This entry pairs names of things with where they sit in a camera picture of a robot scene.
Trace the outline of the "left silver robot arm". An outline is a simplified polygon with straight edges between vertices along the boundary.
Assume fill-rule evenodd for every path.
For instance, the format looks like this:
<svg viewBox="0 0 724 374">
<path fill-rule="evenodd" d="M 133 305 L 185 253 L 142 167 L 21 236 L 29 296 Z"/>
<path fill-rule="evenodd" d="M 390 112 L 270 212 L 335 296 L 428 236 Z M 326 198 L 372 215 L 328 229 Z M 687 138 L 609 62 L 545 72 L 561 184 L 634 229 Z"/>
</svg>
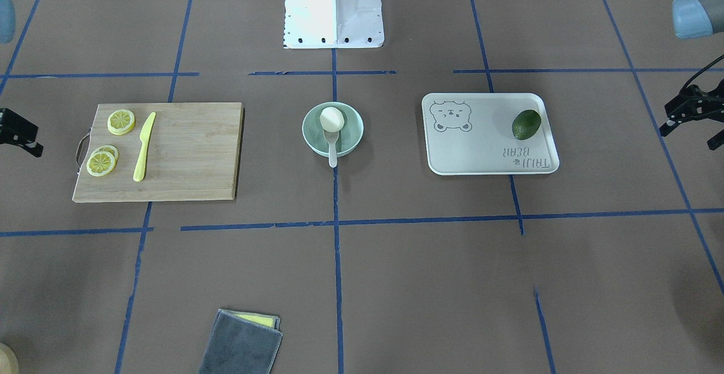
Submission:
<svg viewBox="0 0 724 374">
<path fill-rule="evenodd" d="M 671 14 L 674 32 L 682 40 L 709 37 L 723 31 L 723 0 L 673 0 Z M 723 82 L 711 91 L 701 90 L 693 82 L 720 62 L 722 56 L 698 70 L 665 104 L 666 121 L 659 128 L 660 136 L 668 136 L 686 122 L 723 121 Z"/>
</svg>

